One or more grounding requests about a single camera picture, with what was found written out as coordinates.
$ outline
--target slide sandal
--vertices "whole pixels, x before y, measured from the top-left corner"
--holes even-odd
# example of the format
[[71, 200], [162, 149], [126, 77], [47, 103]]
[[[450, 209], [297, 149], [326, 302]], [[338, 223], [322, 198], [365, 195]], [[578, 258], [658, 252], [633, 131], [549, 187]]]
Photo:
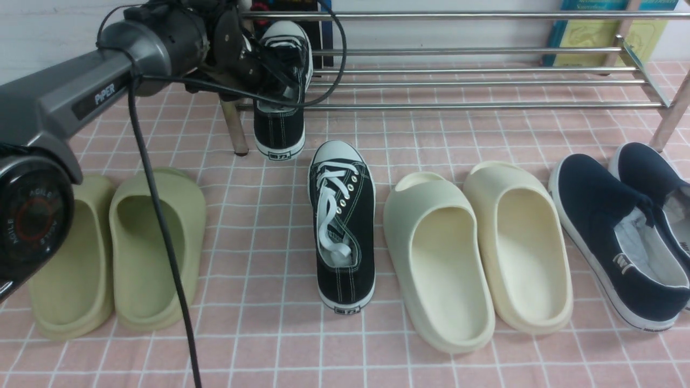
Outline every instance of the slide sandal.
[[573, 286], [558, 213], [532, 174], [484, 162], [463, 191], [479, 222], [479, 241], [493, 303], [513, 328], [548, 334], [573, 313]]
[[[170, 229], [187, 303], [196, 294], [206, 230], [201, 189], [174, 168], [153, 171]], [[126, 180], [110, 206], [115, 309], [135, 331], [168, 327], [182, 319], [170, 262], [143, 172]]]
[[36, 328], [56, 341], [96, 329], [114, 307], [108, 209], [115, 186], [106, 177], [87, 175], [73, 190], [75, 213], [67, 239], [28, 281]]
[[419, 335], [447, 353], [483, 347], [495, 316], [477, 222], [460, 189], [435, 173], [407, 175], [386, 201], [384, 234]]

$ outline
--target power cord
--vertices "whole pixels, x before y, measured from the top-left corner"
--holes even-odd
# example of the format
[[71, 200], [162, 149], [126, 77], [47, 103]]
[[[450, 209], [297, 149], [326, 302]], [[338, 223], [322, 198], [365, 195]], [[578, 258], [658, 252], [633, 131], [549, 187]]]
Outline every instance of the power cord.
[[[139, 125], [139, 118], [137, 116], [137, 105], [136, 105], [136, 90], [139, 86], [139, 83], [144, 80], [150, 80], [150, 81], [167, 81], [167, 82], [175, 82], [175, 83], [180, 83], [180, 84], [187, 84], [191, 86], [202, 86], [204, 88], [207, 88], [209, 90], [212, 90], [216, 93], [230, 93], [234, 95], [239, 95], [242, 97], [247, 97], [251, 99], [255, 99], [258, 101], [264, 101], [267, 103], [271, 104], [278, 104], [278, 105], [283, 105], [291, 108], [303, 108], [307, 106], [313, 106], [315, 104], [318, 104], [320, 102], [323, 102], [326, 100], [331, 94], [333, 94], [333, 91], [335, 91], [336, 87], [342, 80], [343, 74], [345, 72], [345, 65], [346, 65], [346, 60], [347, 60], [347, 39], [345, 36], [345, 30], [338, 19], [337, 15], [331, 10], [331, 7], [329, 7], [324, 0], [317, 0], [318, 3], [321, 5], [323, 9], [325, 9], [328, 14], [331, 16], [333, 19], [333, 22], [336, 24], [338, 27], [341, 37], [342, 37], [342, 45], [343, 45], [343, 53], [342, 53], [342, 61], [340, 64], [340, 70], [338, 72], [338, 75], [333, 82], [333, 85], [319, 98], [314, 99], [313, 101], [308, 101], [304, 103], [296, 103], [296, 102], [290, 102], [290, 101], [279, 101], [275, 99], [271, 99], [268, 97], [263, 97], [260, 95], [255, 95], [253, 93], [249, 92], [244, 92], [242, 90], [236, 90], [234, 88], [228, 88], [223, 85], [219, 84], [214, 84], [212, 82], [206, 82], [206, 81], [201, 81], [197, 79], [187, 79], [183, 77], [165, 77], [165, 76], [156, 76], [156, 75], [142, 75], [140, 74], [139, 67], [137, 66], [136, 61], [132, 56], [126, 52], [126, 50], [122, 50], [121, 48], [113, 48], [113, 47], [106, 47], [101, 45], [101, 34], [103, 32], [103, 28], [107, 22], [107, 20], [114, 14], [117, 10], [121, 8], [129, 8], [129, 7], [134, 7], [137, 5], [131, 5], [131, 6], [119, 6], [113, 10], [111, 10], [103, 19], [101, 22], [101, 25], [98, 30], [98, 35], [97, 35], [97, 40], [96, 40], [96, 47], [101, 48], [101, 49], [111, 49], [111, 50], [117, 50], [120, 52], [123, 52], [127, 58], [132, 62], [132, 81], [129, 85], [129, 90], [127, 94], [127, 102], [128, 102], [128, 107], [129, 107], [129, 113], [130, 113], [130, 120], [132, 122], [132, 129], [134, 132], [135, 139], [137, 140], [137, 147], [139, 148], [139, 154], [141, 155], [141, 163], [144, 167], [144, 174], [146, 175], [146, 181], [148, 183], [148, 188], [151, 193], [151, 200], [153, 202], [153, 208], [156, 213], [156, 217], [158, 219], [158, 224], [160, 225], [161, 228], [161, 234], [163, 235], [163, 242], [166, 247], [166, 252], [168, 254], [168, 260], [170, 262], [170, 270], [172, 272], [172, 279], [173, 282], [175, 283], [175, 291], [177, 292], [177, 297], [179, 299], [179, 304], [180, 308], [182, 310], [182, 320], [184, 321], [184, 328], [185, 332], [187, 335], [187, 343], [189, 346], [189, 356], [190, 356], [190, 361], [191, 361], [191, 367], [192, 367], [192, 375], [194, 378], [194, 385], [196, 388], [202, 388], [201, 386], [201, 374], [199, 372], [199, 361], [197, 357], [197, 346], [196, 342], [194, 340], [194, 330], [192, 326], [192, 319], [189, 314], [189, 306], [187, 304], [187, 299], [184, 295], [184, 289], [182, 287], [182, 281], [180, 278], [179, 274], [179, 267], [177, 266], [177, 257], [175, 255], [175, 250], [173, 248], [173, 239], [170, 236], [170, 229], [168, 227], [168, 223], [165, 219], [165, 216], [163, 214], [163, 209], [161, 206], [161, 200], [160, 196], [158, 194], [158, 190], [156, 187], [156, 182], [155, 178], [153, 175], [153, 168], [151, 166], [151, 161], [148, 156], [148, 151], [146, 150], [146, 143], [144, 141], [144, 136], [141, 134], [141, 126]], [[153, 5], [153, 4], [163, 4], [163, 3], [168, 3], [168, 4], [175, 4], [175, 5], [181, 5], [180, 1], [160, 1], [160, 2], [150, 2], [148, 4]]]
[[168, 228], [168, 223], [163, 216], [163, 209], [161, 207], [161, 198], [158, 195], [158, 189], [156, 187], [156, 181], [153, 177], [153, 168], [151, 167], [151, 160], [148, 157], [148, 151], [146, 150], [146, 143], [144, 141], [144, 136], [141, 134], [141, 127], [139, 126], [139, 118], [137, 116], [137, 105], [136, 105], [136, 94], [135, 91], [138, 87], [138, 82], [136, 79], [132, 80], [130, 84], [129, 91], [127, 94], [127, 103], [129, 105], [130, 120], [132, 121], [132, 129], [134, 130], [134, 136], [137, 140], [137, 147], [139, 147], [139, 154], [141, 155], [141, 164], [144, 166], [144, 174], [146, 175], [146, 181], [148, 183], [148, 189], [151, 192], [151, 200], [153, 201], [153, 208], [156, 212], [156, 217], [158, 218], [158, 224], [161, 227], [161, 234], [163, 235], [163, 243], [166, 246], [166, 251], [168, 253], [168, 259], [170, 261], [170, 270], [172, 271], [172, 279], [175, 283], [175, 290], [177, 291], [177, 297], [179, 299], [179, 305], [182, 309], [182, 320], [184, 321], [184, 329], [187, 333], [187, 343], [189, 344], [189, 358], [192, 363], [192, 375], [194, 378], [194, 386], [196, 388], [201, 388], [201, 374], [199, 372], [199, 361], [197, 359], [197, 345], [194, 341], [194, 330], [192, 328], [192, 318], [189, 315], [189, 307], [187, 305], [187, 299], [184, 295], [184, 289], [182, 288], [182, 281], [179, 275], [179, 267], [177, 266], [177, 258], [175, 256], [175, 250], [173, 248], [173, 239], [170, 236], [170, 229]]

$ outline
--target shoe toe cap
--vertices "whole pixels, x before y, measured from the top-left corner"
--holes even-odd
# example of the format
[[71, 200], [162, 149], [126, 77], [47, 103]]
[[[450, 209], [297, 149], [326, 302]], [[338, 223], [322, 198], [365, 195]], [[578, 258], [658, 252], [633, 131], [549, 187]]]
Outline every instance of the shoe toe cap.
[[262, 39], [280, 35], [306, 38], [306, 33], [302, 27], [299, 26], [299, 24], [295, 23], [294, 21], [281, 20], [276, 21], [271, 27], [269, 27]]
[[341, 142], [340, 140], [331, 140], [324, 143], [316, 151], [314, 156], [314, 163], [325, 162], [326, 160], [333, 159], [347, 159], [354, 160], [356, 162], [363, 162], [362, 156], [359, 155], [357, 150], [355, 150], [350, 144], [346, 142]]

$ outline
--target shoe rack leg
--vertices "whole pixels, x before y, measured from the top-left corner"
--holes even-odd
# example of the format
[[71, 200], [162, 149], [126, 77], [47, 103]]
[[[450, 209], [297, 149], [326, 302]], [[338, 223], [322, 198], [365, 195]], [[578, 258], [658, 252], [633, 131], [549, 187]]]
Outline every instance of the shoe rack leg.
[[678, 93], [673, 98], [670, 107], [668, 109], [659, 110], [662, 115], [661, 122], [654, 136], [651, 138], [650, 146], [661, 152], [664, 150], [666, 143], [671, 139], [671, 135], [676, 131], [678, 123], [683, 118], [686, 110], [690, 105], [690, 72], [685, 76], [683, 83], [680, 84]]
[[[626, 11], [637, 11], [640, 9], [640, 4], [642, 3], [642, 0], [630, 0], [628, 1], [628, 6], [625, 8]], [[633, 19], [625, 19], [621, 20], [618, 23], [618, 31], [616, 32], [616, 36], [620, 35], [623, 38], [626, 38], [628, 36], [628, 32], [630, 32], [630, 27], [633, 25]], [[618, 38], [616, 37], [614, 39], [614, 45], [617, 43], [616, 41]], [[606, 59], [604, 60], [604, 64], [602, 66], [606, 67], [612, 67], [615, 66], [615, 63], [618, 61], [618, 54], [615, 52], [612, 52], [611, 54], [608, 54], [606, 56]]]
[[237, 111], [237, 102], [223, 101], [221, 99], [220, 106], [223, 108], [223, 116], [225, 117], [225, 123], [228, 125], [230, 141], [233, 143], [235, 155], [246, 156], [249, 153], [249, 146], [247, 145], [246, 137], [244, 137], [242, 120], [239, 118], [239, 112]]

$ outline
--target black canvas sneaker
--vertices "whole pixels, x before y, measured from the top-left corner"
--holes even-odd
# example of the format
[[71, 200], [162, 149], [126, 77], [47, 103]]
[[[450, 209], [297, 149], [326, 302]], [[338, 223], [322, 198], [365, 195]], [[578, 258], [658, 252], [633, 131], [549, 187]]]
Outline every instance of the black canvas sneaker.
[[581, 154], [558, 164], [549, 191], [622, 320], [643, 331], [671, 328], [690, 300], [690, 284], [656, 227], [649, 197]]
[[641, 143], [619, 147], [609, 172], [652, 200], [659, 233], [690, 273], [690, 184], [658, 152]]
[[[299, 95], [284, 97], [304, 102], [314, 73], [306, 32], [292, 21], [278, 21], [266, 31], [261, 44], [272, 50], [282, 65], [293, 72], [291, 78], [298, 87], [288, 88], [287, 92]], [[286, 162], [295, 159], [304, 148], [304, 108], [288, 108], [255, 100], [254, 134], [259, 152], [269, 160]]]
[[326, 142], [311, 162], [307, 187], [321, 299], [338, 314], [359, 313], [376, 279], [376, 191], [369, 168], [350, 144]]

